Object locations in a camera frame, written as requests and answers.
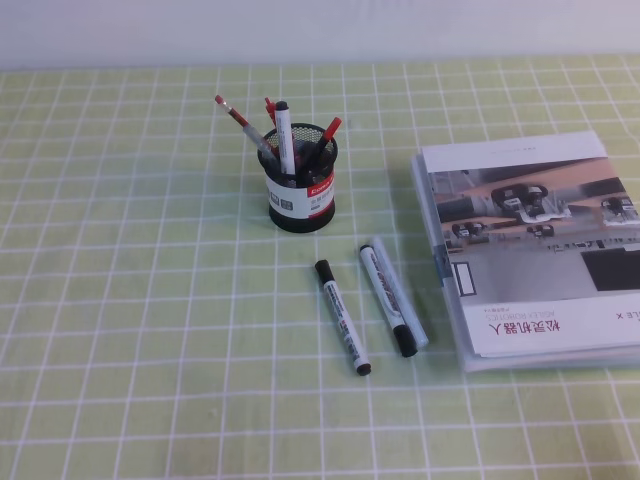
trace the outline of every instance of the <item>printed photo on book cover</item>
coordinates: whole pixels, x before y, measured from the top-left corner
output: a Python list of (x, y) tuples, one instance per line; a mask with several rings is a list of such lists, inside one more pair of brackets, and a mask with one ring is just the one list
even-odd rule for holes
[(640, 216), (608, 158), (429, 176), (463, 305), (640, 291)]

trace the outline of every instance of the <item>table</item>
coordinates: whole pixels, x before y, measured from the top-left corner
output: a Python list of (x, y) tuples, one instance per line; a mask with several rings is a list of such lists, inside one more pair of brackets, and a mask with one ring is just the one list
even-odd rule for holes
[[(640, 478), (640, 370), (464, 375), (413, 193), (420, 145), (593, 128), (640, 190), (640, 56), (0, 75), (0, 478)], [(263, 97), (337, 134), (337, 213), (277, 230)], [(396, 352), (381, 235), (431, 345)], [(373, 365), (355, 376), (313, 263)]]

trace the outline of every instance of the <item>white marker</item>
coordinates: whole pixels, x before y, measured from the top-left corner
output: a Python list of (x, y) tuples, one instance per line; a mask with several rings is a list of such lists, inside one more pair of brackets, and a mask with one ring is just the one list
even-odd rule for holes
[(335, 313), (338, 319), (338, 326), (340, 327), (344, 343), (347, 344), (347, 348), (353, 359), (353, 366), (356, 367), (356, 372), (363, 377), (369, 375), (371, 373), (371, 364), (367, 358), (367, 353), (362, 347), (362, 343), (360, 343), (360, 338), (358, 338), (358, 333), (353, 326), (353, 321), (344, 306), (344, 300), (342, 299), (342, 295), (340, 295), (340, 290), (338, 290), (338, 284), (333, 278), (329, 262), (326, 260), (317, 262), (316, 271), (320, 276), (324, 291), (329, 298), (333, 313)]
[(389, 260), (389, 255), (387, 255), (387, 251), (384, 248), (382, 240), (380, 240), (380, 237), (375, 237), (372, 243), (373, 250), (376, 252), (376, 256), (378, 257), (380, 269), (389, 282), (391, 291), (398, 301), (398, 306), (400, 307), (400, 312), (402, 312), (404, 321), (411, 329), (413, 338), (416, 341), (416, 347), (422, 348), (429, 343), (427, 334), (424, 333), (424, 329), (422, 328), (422, 325), (420, 325), (420, 320), (418, 320), (418, 316), (413, 310), (411, 302), (409, 302), (406, 293), (404, 293), (404, 288), (402, 288), (402, 284), (393, 269), (393, 265), (391, 264), (391, 260)]
[(411, 329), (404, 323), (398, 301), (389, 286), (387, 278), (382, 273), (376, 253), (370, 245), (363, 245), (360, 247), (360, 258), (369, 274), (373, 289), (378, 295), (378, 300), (382, 304), (389, 326), (396, 337), (400, 353), (405, 358), (413, 357), (418, 353), (416, 341), (411, 334)]
[(278, 149), (280, 151), (280, 171), (287, 175), (296, 174), (293, 137), (291, 136), (291, 115), (287, 102), (276, 103), (276, 130), (278, 132)]

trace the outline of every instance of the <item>marker cap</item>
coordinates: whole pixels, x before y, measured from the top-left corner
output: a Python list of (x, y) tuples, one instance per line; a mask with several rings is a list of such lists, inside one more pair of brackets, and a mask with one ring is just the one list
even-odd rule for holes
[(367, 375), (369, 375), (371, 373), (371, 364), (370, 363), (363, 363), (358, 368), (356, 368), (356, 372), (361, 377), (366, 377)]
[(393, 329), (393, 335), (396, 337), (400, 353), (404, 358), (413, 357), (418, 353), (416, 341), (413, 338), (411, 329), (407, 325), (398, 325)]
[(335, 281), (335, 278), (333, 278), (333, 272), (331, 271), (331, 267), (329, 266), (329, 262), (327, 262), (326, 260), (319, 260), (318, 262), (316, 262), (316, 272), (318, 272), (318, 276), (320, 277), (320, 281), (323, 285), (327, 282)]

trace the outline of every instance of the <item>black mesh pen holder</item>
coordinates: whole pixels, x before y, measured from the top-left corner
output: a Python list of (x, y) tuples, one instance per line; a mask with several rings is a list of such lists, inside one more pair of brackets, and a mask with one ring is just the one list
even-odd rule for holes
[[(279, 164), (270, 164), (258, 151), (258, 160), (267, 174), (269, 217), (287, 232), (314, 232), (328, 224), (336, 211), (333, 165), (338, 157), (338, 144), (331, 139), (315, 161), (303, 165), (302, 161), (322, 138), (324, 129), (308, 123), (293, 123), (291, 131), (295, 138), (296, 175), (282, 173)], [(275, 129), (264, 138), (273, 147), (279, 147)]]

